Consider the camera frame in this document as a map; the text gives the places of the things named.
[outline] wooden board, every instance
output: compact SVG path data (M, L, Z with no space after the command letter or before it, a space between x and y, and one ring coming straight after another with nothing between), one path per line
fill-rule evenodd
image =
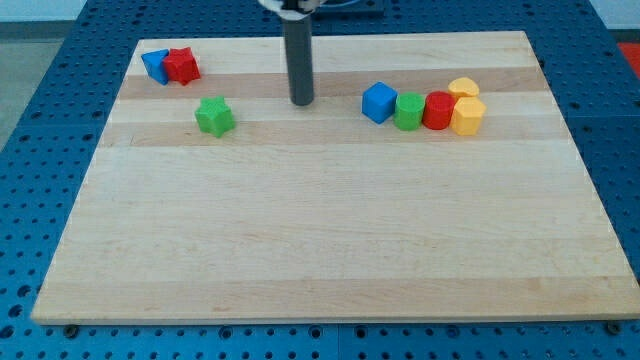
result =
M162 87L140 55L191 46ZM316 101L282 40L143 40L32 317L43 324L622 319L640 290L522 32L314 38ZM475 137L360 114L382 80L470 76ZM198 131L223 94L237 127Z

